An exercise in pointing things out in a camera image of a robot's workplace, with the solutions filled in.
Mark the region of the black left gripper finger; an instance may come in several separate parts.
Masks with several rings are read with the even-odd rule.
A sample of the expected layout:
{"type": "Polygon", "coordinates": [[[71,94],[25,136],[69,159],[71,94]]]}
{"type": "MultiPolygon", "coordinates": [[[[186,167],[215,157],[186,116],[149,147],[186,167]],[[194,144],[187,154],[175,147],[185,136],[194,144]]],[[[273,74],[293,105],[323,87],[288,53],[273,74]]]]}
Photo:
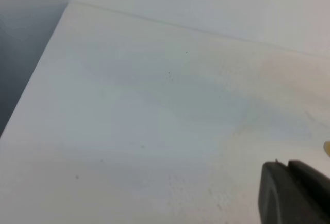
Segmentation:
{"type": "Polygon", "coordinates": [[[258,208],[262,224],[329,223],[329,177],[298,160],[265,162],[258,208]]]}

